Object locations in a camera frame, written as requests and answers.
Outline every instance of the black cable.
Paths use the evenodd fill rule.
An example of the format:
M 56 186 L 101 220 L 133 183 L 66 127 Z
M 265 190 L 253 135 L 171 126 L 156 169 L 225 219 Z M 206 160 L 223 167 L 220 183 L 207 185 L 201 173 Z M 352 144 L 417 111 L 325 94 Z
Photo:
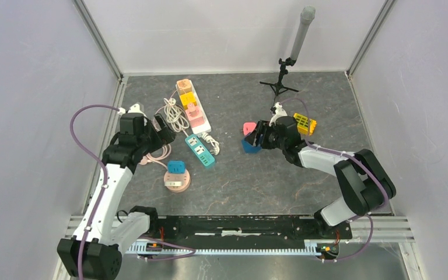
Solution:
M 123 222 L 121 221 L 121 218 L 119 218 L 119 213 L 120 213 L 120 212 L 125 213 L 127 216 L 128 216 L 128 212 L 126 212 L 126 211 L 124 211 L 124 210 L 119 210 L 119 211 L 117 211 L 117 213 L 116 213 L 116 218 L 117 218 L 117 220 L 118 220 L 120 223 L 123 223 Z

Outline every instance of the mini tripod stand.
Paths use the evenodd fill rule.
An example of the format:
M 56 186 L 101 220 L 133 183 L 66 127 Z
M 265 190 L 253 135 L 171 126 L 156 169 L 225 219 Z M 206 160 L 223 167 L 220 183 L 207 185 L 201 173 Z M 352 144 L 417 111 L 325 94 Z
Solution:
M 282 58 L 280 58 L 279 65 L 281 65 L 281 67 L 280 67 L 280 71 L 279 71 L 279 80 L 277 81 L 277 83 L 260 82 L 262 85 L 268 85 L 271 87 L 272 91 L 274 92 L 274 103 L 275 103 L 275 99 L 281 93 L 285 93 L 288 90 L 291 90 L 292 92 L 299 92 L 299 90 L 297 90 L 297 89 L 292 89 L 292 88 L 286 87 L 282 84 L 282 78 L 284 77 L 284 75 L 287 75 L 289 73 L 289 71 L 286 69 L 286 66 L 293 66 L 295 63 L 296 63 L 296 60 L 292 60 L 291 57 L 287 58 L 284 61 L 282 60 Z

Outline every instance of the blue object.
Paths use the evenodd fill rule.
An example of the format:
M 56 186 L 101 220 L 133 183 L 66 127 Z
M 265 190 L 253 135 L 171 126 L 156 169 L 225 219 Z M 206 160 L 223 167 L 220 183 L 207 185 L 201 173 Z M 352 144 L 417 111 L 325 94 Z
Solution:
M 205 166 L 205 168 L 210 168 L 214 166 L 215 159 L 212 156 L 212 154 L 208 151 L 208 149 L 200 142 L 198 139 L 198 136 L 195 134 L 191 134 L 190 136 L 186 137 L 184 140 L 186 144 L 190 147 L 190 149 L 193 151 L 195 156 L 200 160 L 200 162 Z
M 241 140 L 241 145 L 243 145 L 243 150 L 245 153 L 258 153 L 260 150 L 262 150 L 262 147 L 260 146 L 254 147 L 250 143 L 246 142 L 244 138 Z
M 167 163 L 167 171 L 171 174 L 184 174 L 185 170 L 184 162 L 180 160 L 170 160 Z

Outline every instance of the robotic arm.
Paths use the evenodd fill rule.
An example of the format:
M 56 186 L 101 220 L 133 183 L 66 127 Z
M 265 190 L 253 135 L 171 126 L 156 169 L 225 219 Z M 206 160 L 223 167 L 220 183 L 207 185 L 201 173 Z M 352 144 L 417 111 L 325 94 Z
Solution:
M 155 115 L 160 126 L 156 130 L 152 122 L 136 104 L 121 116 L 120 131 L 114 135 L 102 154 L 107 167 L 108 182 L 100 176 L 91 203 L 71 239 L 61 239 L 57 247 L 59 257 L 72 276 L 78 276 L 78 255 L 83 255 L 83 275 L 92 279 L 114 279 L 121 267 L 121 258 L 137 238 L 149 230 L 156 230 L 155 208 L 136 206 L 128 218 L 116 229 L 113 217 L 121 196 L 131 180 L 137 164 L 147 153 L 152 153 L 174 141 L 172 131 L 160 115 Z M 101 190 L 103 195 L 96 203 Z M 88 231 L 86 240 L 84 232 Z
M 339 223 L 363 216 L 384 203 L 384 195 L 366 173 L 349 155 L 361 162 L 383 186 L 389 199 L 396 195 L 394 184 L 371 150 L 331 153 L 328 149 L 301 139 L 296 120 L 288 116 L 279 103 L 271 109 L 270 121 L 261 120 L 255 130 L 245 137 L 253 147 L 282 150 L 289 163 L 299 167 L 313 168 L 337 177 L 342 197 L 314 214 L 318 231 L 324 232 Z

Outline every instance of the microphone head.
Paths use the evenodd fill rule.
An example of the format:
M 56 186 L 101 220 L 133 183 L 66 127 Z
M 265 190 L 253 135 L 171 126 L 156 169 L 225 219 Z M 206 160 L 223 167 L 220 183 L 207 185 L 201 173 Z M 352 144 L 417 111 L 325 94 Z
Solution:
M 315 18 L 315 7 L 313 7 L 313 6 L 304 7 L 304 9 L 300 15 L 301 23 L 304 25 L 309 25 L 312 23 L 314 18 Z

